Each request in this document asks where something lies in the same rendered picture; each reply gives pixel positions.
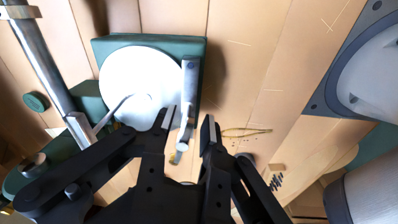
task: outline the green round cap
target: green round cap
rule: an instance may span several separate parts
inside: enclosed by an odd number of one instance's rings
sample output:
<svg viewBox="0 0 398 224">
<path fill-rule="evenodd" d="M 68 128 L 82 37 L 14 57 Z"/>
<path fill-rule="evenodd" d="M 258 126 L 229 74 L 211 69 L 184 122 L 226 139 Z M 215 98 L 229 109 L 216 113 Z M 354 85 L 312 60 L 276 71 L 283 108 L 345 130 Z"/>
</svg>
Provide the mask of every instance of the green round cap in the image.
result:
<svg viewBox="0 0 398 224">
<path fill-rule="evenodd" d="M 22 96 L 22 99 L 26 106 L 34 112 L 43 113 L 50 106 L 48 100 L 38 92 L 26 93 Z"/>
</svg>

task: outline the white disc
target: white disc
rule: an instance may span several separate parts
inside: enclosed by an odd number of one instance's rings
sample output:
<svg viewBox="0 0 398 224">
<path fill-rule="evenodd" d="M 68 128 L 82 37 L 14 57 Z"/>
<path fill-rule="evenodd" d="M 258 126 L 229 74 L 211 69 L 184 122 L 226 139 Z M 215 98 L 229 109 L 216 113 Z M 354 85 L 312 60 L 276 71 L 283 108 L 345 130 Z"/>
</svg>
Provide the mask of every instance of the white disc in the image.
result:
<svg viewBox="0 0 398 224">
<path fill-rule="evenodd" d="M 177 105 L 172 128 L 179 126 L 182 81 L 181 67 L 168 55 L 145 46 L 127 46 L 106 58 L 99 88 L 110 110 L 135 93 L 115 117 L 137 131 L 148 131 L 159 110 L 170 104 Z"/>
</svg>

